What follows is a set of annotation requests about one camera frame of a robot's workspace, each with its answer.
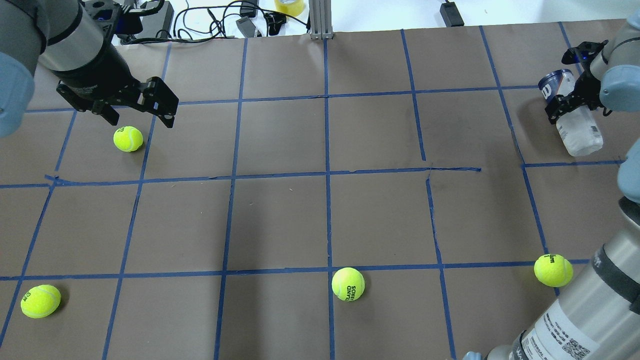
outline tennis ball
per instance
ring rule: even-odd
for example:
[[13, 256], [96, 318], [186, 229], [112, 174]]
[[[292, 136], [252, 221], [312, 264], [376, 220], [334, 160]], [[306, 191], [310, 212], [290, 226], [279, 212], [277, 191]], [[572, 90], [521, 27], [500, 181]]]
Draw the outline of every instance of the tennis ball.
[[573, 277], [571, 263], [558, 254], [540, 256], [533, 266], [533, 272], [540, 282], [552, 288], [567, 285]]
[[142, 142], [142, 133], [133, 126], [123, 126], [113, 133], [113, 145], [124, 152], [138, 150]]
[[331, 289], [340, 300], [358, 300], [364, 292], [364, 277], [354, 268], [341, 268], [333, 275]]
[[60, 291], [51, 285], [40, 285], [29, 290], [20, 301], [22, 312], [39, 319], [51, 315], [60, 305]]

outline blue joint cover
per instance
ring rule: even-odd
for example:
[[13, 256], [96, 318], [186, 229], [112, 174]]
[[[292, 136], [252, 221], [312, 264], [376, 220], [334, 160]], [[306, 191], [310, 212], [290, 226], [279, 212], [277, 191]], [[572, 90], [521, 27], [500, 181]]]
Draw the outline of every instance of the blue joint cover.
[[640, 9], [636, 10], [636, 12], [627, 19], [627, 23], [640, 30]]
[[479, 352], [467, 352], [465, 357], [462, 360], [482, 360], [482, 354]]
[[34, 88], [29, 70], [0, 52], [0, 138], [18, 130]]
[[640, 139], [627, 153], [627, 160], [620, 165], [618, 187], [629, 200], [640, 204]]
[[618, 65], [605, 72], [600, 101], [614, 111], [640, 111], [640, 67]]

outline metal post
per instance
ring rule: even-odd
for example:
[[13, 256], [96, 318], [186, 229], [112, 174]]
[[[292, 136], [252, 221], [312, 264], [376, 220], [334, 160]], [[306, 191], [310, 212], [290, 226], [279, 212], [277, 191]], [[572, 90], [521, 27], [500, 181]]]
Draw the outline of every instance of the metal post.
[[331, 25], [331, 0], [309, 0], [311, 39], [333, 38]]

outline tennis ball logo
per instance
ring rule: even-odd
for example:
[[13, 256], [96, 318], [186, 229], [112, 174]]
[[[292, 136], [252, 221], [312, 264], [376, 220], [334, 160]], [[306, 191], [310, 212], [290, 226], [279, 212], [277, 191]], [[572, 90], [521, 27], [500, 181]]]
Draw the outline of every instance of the tennis ball logo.
[[345, 299], [345, 301], [354, 301], [356, 299], [356, 293], [358, 291], [358, 287], [353, 285], [353, 286], [347, 286], [347, 298]]

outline blue tape line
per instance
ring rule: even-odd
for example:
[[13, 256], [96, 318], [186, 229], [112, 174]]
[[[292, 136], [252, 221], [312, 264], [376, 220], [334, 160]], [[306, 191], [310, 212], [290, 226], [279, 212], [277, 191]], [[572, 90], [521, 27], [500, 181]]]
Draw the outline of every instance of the blue tape line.
[[[164, 57], [164, 67], [162, 71], [161, 79], [164, 80], [166, 70], [169, 65], [169, 57], [171, 56], [171, 43], [167, 46], [166, 55]], [[109, 318], [109, 326], [107, 328], [107, 335], [104, 340], [104, 348], [102, 349], [102, 360], [107, 359], [109, 353], [109, 345], [111, 343], [111, 334], [113, 332], [113, 324], [115, 322], [115, 316], [118, 311], [118, 303], [120, 301], [120, 291], [122, 289], [122, 281], [124, 278], [124, 272], [127, 266], [127, 259], [129, 257], [129, 247], [131, 245], [131, 236], [133, 234], [133, 228], [136, 222], [136, 215], [138, 213], [138, 204], [140, 203], [140, 195], [142, 194], [142, 187], [144, 185], [145, 171], [147, 170], [147, 160], [149, 157], [149, 150], [151, 148], [151, 141], [153, 140], [154, 128], [156, 126], [156, 116], [151, 119], [151, 127], [149, 128], [149, 136], [147, 137], [147, 146], [145, 146], [145, 155], [142, 160], [142, 167], [140, 168], [140, 178], [138, 179], [138, 190], [136, 191], [136, 200], [131, 210], [131, 221], [129, 222], [129, 229], [127, 230], [127, 239], [125, 241], [124, 251], [122, 254], [122, 262], [120, 263], [120, 273], [118, 274], [118, 284], [116, 285], [115, 295], [113, 297], [113, 306], [111, 307], [111, 316]]]
[[71, 121], [69, 122], [69, 127], [67, 129], [67, 134], [65, 135], [65, 141], [62, 143], [62, 148], [60, 149], [60, 155], [58, 156], [58, 162], [56, 163], [56, 170], [60, 170], [60, 164], [62, 163], [62, 157], [65, 155], [65, 150], [67, 150], [67, 144], [69, 143], [69, 137], [71, 136], [71, 129], [74, 126], [74, 122], [76, 121], [76, 116], [78, 115], [77, 111], [74, 111], [74, 114], [71, 116]]
[[537, 163], [525, 164], [529, 168], [535, 167], [574, 167], [574, 166], [590, 166], [590, 165], [620, 165], [624, 160], [605, 160], [605, 161], [574, 161], [573, 163]]
[[329, 141], [329, 53], [327, 40], [323, 40], [324, 50], [324, 166], [326, 170], [326, 251], [327, 251], [327, 285], [329, 305], [329, 359], [335, 360], [335, 321], [333, 318], [333, 290], [331, 280], [333, 277], [333, 246], [331, 230], [331, 161]]
[[283, 101], [283, 100], [311, 100], [322, 98], [322, 95], [301, 95], [301, 96], [281, 96], [281, 97], [255, 97], [252, 99], [243, 99], [243, 102], [259, 102], [259, 101]]
[[47, 195], [47, 200], [45, 200], [44, 205], [42, 206], [40, 217], [38, 218], [38, 222], [36, 223], [36, 228], [33, 231], [33, 236], [31, 237], [31, 242], [29, 243], [29, 249], [27, 250], [27, 256], [24, 258], [24, 263], [22, 264], [22, 272], [20, 273], [18, 283], [15, 285], [15, 291], [13, 292], [13, 298], [11, 299], [11, 304], [9, 305], [9, 311], [7, 312], [6, 318], [4, 319], [2, 332], [0, 332], [0, 348], [2, 348], [4, 337], [6, 335], [6, 329], [9, 326], [9, 321], [11, 320], [11, 315], [13, 313], [13, 308], [15, 307], [15, 303], [18, 299], [20, 287], [22, 286], [24, 276], [27, 274], [27, 267], [29, 266], [31, 253], [33, 252], [33, 248], [36, 245], [36, 239], [38, 238], [38, 233], [40, 232], [40, 226], [42, 225], [42, 220], [44, 219], [44, 215], [47, 212], [47, 208], [49, 207], [49, 201], [51, 200], [51, 196], [53, 195], [53, 190], [55, 189], [55, 187], [56, 187], [55, 184], [52, 184], [49, 187], [49, 194]]
[[227, 275], [265, 275], [265, 274], [300, 274], [309, 272], [327, 272], [330, 268], [325, 266], [314, 268], [276, 268], [256, 270], [227, 270]]
[[0, 185], [0, 189], [48, 188], [50, 186], [50, 184], [6, 184]]
[[[560, 31], [562, 31], [562, 37], [564, 38], [564, 43], [566, 44], [567, 49], [572, 48], [569, 37], [566, 35], [566, 30], [564, 29], [564, 25], [561, 21], [558, 21], [558, 26], [560, 26]], [[580, 67], [580, 63], [576, 63], [575, 68], [578, 70], [578, 74], [582, 75], [582, 68]]]
[[60, 178], [56, 178], [56, 186], [69, 187], [69, 186], [118, 186], [118, 185], [134, 185], [139, 184], [139, 180], [124, 180], [124, 181], [69, 181]]
[[410, 91], [383, 91], [383, 92], [354, 92], [349, 94], [326, 94], [323, 97], [367, 97], [367, 96], [386, 96], [386, 95], [409, 95]]
[[496, 263], [451, 263], [443, 264], [445, 269], [464, 268], [512, 268], [517, 266], [533, 266], [535, 261], [505, 261]]
[[542, 229], [542, 223], [540, 222], [540, 215], [538, 214], [536, 199], [533, 196], [533, 190], [531, 189], [531, 183], [529, 182], [529, 176], [527, 175], [527, 167], [525, 166], [527, 162], [524, 160], [524, 156], [522, 155], [522, 151], [520, 150], [520, 146], [518, 145], [518, 138], [516, 136], [515, 130], [513, 129], [511, 116], [509, 115], [509, 110], [507, 109], [507, 104], [506, 104], [506, 101], [504, 100], [504, 94], [502, 92], [502, 87], [500, 85], [500, 78], [498, 77], [498, 72], [496, 71], [495, 64], [493, 63], [491, 50], [489, 49], [489, 43], [486, 39], [486, 35], [484, 34], [484, 29], [482, 26], [479, 26], [479, 29], [480, 29], [480, 35], [482, 36], [482, 40], [484, 42], [484, 49], [486, 50], [486, 55], [489, 58], [489, 64], [491, 64], [491, 70], [493, 71], [495, 84], [498, 86], [498, 93], [500, 93], [500, 101], [502, 102], [502, 109], [504, 110], [504, 116], [507, 118], [507, 123], [509, 124], [509, 130], [511, 130], [511, 137], [513, 138], [513, 143], [515, 144], [516, 149], [518, 151], [518, 155], [522, 160], [522, 166], [521, 166], [522, 177], [524, 178], [524, 183], [527, 187], [527, 193], [529, 194], [529, 202], [531, 203], [533, 216], [536, 219], [536, 225], [538, 226], [538, 234], [540, 235], [540, 242], [542, 243], [543, 251], [545, 252], [545, 254], [548, 254], [547, 240], [545, 239], [545, 232]]
[[225, 288], [227, 285], [227, 268], [229, 262], [229, 245], [231, 241], [231, 224], [232, 224], [232, 215], [234, 211], [234, 197], [236, 194], [236, 174], [237, 174], [237, 163], [238, 163], [238, 148], [240, 145], [240, 124], [242, 117], [242, 103], [243, 103], [243, 93], [244, 93], [244, 73], [246, 70], [246, 49], [247, 49], [248, 41], [244, 40], [244, 48], [242, 55], [242, 67], [240, 72], [240, 90], [238, 93], [238, 110], [237, 110], [237, 118], [236, 118], [236, 143], [234, 146], [234, 162], [231, 173], [231, 187], [229, 194], [229, 208], [227, 211], [227, 231], [225, 234], [225, 250], [222, 258], [222, 275], [220, 279], [220, 296], [218, 298], [218, 319], [216, 322], [216, 341], [214, 344], [214, 360], [218, 360], [220, 357], [220, 338], [222, 333], [222, 319], [223, 319], [223, 308], [225, 305]]
[[500, 102], [502, 103], [504, 116], [507, 118], [507, 124], [509, 124], [509, 130], [511, 130], [511, 137], [513, 138], [513, 143], [516, 146], [516, 150], [518, 151], [518, 155], [522, 160], [522, 163], [526, 163], [526, 161], [524, 160], [524, 156], [522, 156], [522, 151], [520, 150], [520, 146], [518, 145], [518, 138], [516, 137], [516, 132], [515, 132], [515, 129], [513, 128], [511, 115], [509, 114], [509, 109], [507, 108], [507, 102], [504, 99], [502, 86], [500, 85], [500, 78], [498, 77], [498, 72], [495, 68], [493, 57], [491, 56], [491, 50], [489, 49], [489, 42], [487, 41], [486, 35], [484, 34], [484, 28], [482, 26], [479, 26], [478, 28], [480, 29], [480, 35], [482, 36], [482, 41], [484, 43], [484, 50], [486, 51], [486, 55], [489, 58], [489, 64], [491, 65], [491, 70], [493, 72], [493, 78], [495, 79], [495, 84], [498, 86], [498, 94], [500, 95]]
[[442, 305], [444, 307], [445, 322], [447, 324], [447, 336], [449, 337], [449, 351], [451, 357], [456, 358], [456, 345], [453, 340], [453, 328], [451, 325], [451, 312], [449, 311], [449, 296], [447, 295], [447, 283], [444, 277], [444, 265], [442, 264], [442, 253], [440, 252], [440, 246], [438, 244], [438, 232], [436, 231], [436, 222], [434, 216], [433, 206], [433, 193], [431, 192], [431, 180], [426, 179], [425, 185], [427, 188], [427, 199], [429, 201], [429, 213], [431, 214], [431, 231], [433, 232], [433, 245], [436, 251], [436, 258], [438, 261], [438, 269], [440, 270], [440, 289], [442, 291]]
[[387, 270], [430, 270], [439, 269], [438, 264], [408, 264], [408, 265], [362, 265], [351, 266], [359, 271], [387, 271]]
[[409, 83], [411, 84], [411, 98], [413, 99], [413, 116], [415, 117], [415, 127], [418, 131], [418, 143], [420, 146], [420, 156], [423, 161], [427, 158], [424, 154], [424, 142], [422, 141], [422, 127], [420, 126], [420, 113], [418, 111], [418, 99], [415, 96], [415, 83], [413, 82], [413, 70], [411, 69], [411, 58], [409, 57], [409, 47], [406, 45], [406, 36], [404, 35], [404, 29], [400, 30], [400, 36], [402, 37], [402, 45], [404, 47], [404, 57], [406, 58], [406, 68], [409, 71]]
[[129, 273], [123, 274], [125, 279], [152, 279], [156, 277], [200, 277], [200, 276], [220, 276], [222, 271], [186, 271], [186, 272], [149, 272], [149, 273]]
[[[588, 264], [590, 259], [569, 259], [571, 264]], [[358, 265], [352, 266], [360, 271], [394, 271], [394, 270], [434, 270], [439, 268], [506, 268], [518, 266], [533, 266], [535, 261], [503, 261], [488, 263], [443, 263], [443, 264], [406, 264], [406, 265]], [[308, 268], [267, 268], [267, 269], [244, 269], [227, 270], [227, 276], [263, 275], [263, 274], [298, 274], [298, 273], [320, 273], [334, 272], [340, 270], [342, 266], [317, 266]], [[201, 276], [221, 276], [222, 270], [208, 271], [187, 271], [187, 272], [142, 272], [124, 273], [124, 279], [150, 279], [155, 277], [201, 277]], [[25, 276], [0, 276], [0, 281], [22, 280], [64, 280], [64, 279], [117, 279], [120, 274], [67, 274], [67, 275], [25, 275]]]
[[178, 106], [182, 106], [182, 105], [202, 105], [202, 104], [229, 104], [229, 103], [236, 103], [236, 102], [238, 102], [237, 99], [181, 101], [181, 102], [178, 102]]
[[469, 91], [490, 91], [498, 90], [496, 86], [488, 86], [482, 88], [453, 88], [453, 89], [431, 89], [431, 90], [416, 90], [417, 94], [433, 94], [440, 92], [469, 92]]
[[145, 184], [152, 184], [152, 183], [178, 183], [178, 182], [181, 182], [181, 181], [211, 181], [211, 180], [231, 180], [231, 176], [171, 177], [171, 178], [166, 178], [166, 179], [153, 178], [153, 179], [145, 179], [144, 183]]
[[[363, 170], [334, 170], [331, 171], [331, 175], [348, 175], [348, 174], [386, 174], [386, 173], [398, 173], [398, 172], [421, 172], [421, 171], [473, 171], [481, 172], [482, 168], [477, 167], [417, 167], [417, 168], [379, 168], [379, 169], [363, 169]], [[304, 177], [304, 176], [325, 176], [326, 172], [284, 172], [275, 174], [252, 174], [252, 175], [236, 175], [232, 176], [198, 176], [198, 177], [167, 177], [167, 178], [152, 178], [143, 179], [142, 183], [178, 183], [181, 181], [212, 181], [212, 180], [231, 180], [234, 179], [268, 179], [274, 177]], [[133, 185], [140, 183], [139, 180], [122, 180], [122, 181], [70, 181], [66, 179], [60, 179], [57, 176], [45, 175], [45, 178], [56, 182], [56, 186], [118, 186], [118, 185]], [[7, 184], [0, 185], [0, 188], [45, 188], [49, 184]]]
[[536, 205], [536, 199], [533, 196], [533, 189], [531, 188], [531, 183], [529, 182], [529, 175], [527, 174], [527, 169], [524, 166], [522, 166], [522, 176], [524, 177], [524, 182], [525, 182], [525, 185], [527, 186], [527, 193], [529, 194], [529, 202], [531, 203], [533, 216], [536, 219], [536, 226], [538, 227], [540, 242], [542, 242], [542, 250], [544, 251], [545, 254], [548, 254], [549, 248], [547, 247], [547, 239], [545, 237], [545, 232], [542, 229], [542, 222], [540, 221], [540, 214], [538, 213], [538, 206]]
[[350, 174], [387, 174], [398, 172], [422, 172], [422, 171], [473, 171], [481, 172], [482, 168], [477, 167], [414, 167], [414, 168], [381, 168], [371, 170], [335, 170], [331, 171], [331, 175], [350, 175]]
[[519, 89], [536, 89], [538, 90], [537, 85], [516, 85], [516, 86], [501, 86], [503, 90], [519, 90]]
[[238, 175], [236, 179], [267, 179], [270, 177], [325, 176], [326, 172], [291, 172], [282, 174]]
[[109, 326], [107, 327], [107, 336], [104, 341], [104, 348], [102, 349], [102, 360], [107, 359], [107, 353], [109, 352], [109, 344], [111, 343], [111, 333], [113, 332], [113, 323], [116, 318], [116, 311], [118, 310], [118, 301], [120, 300], [120, 290], [122, 289], [122, 277], [118, 277], [118, 284], [116, 285], [116, 291], [113, 295], [113, 305], [111, 306], [111, 316], [109, 317]]

